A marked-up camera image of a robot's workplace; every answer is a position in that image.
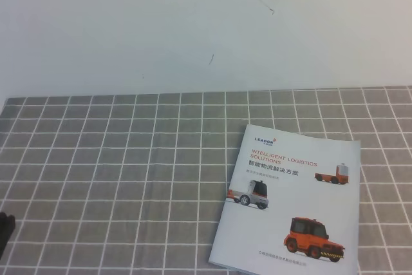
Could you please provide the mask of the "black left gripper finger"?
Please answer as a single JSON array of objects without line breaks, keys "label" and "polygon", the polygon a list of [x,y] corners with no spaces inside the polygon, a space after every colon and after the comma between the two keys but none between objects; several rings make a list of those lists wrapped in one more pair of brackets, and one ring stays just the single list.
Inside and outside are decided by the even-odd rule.
[{"label": "black left gripper finger", "polygon": [[0,212],[0,253],[4,253],[7,243],[15,230],[15,216]]}]

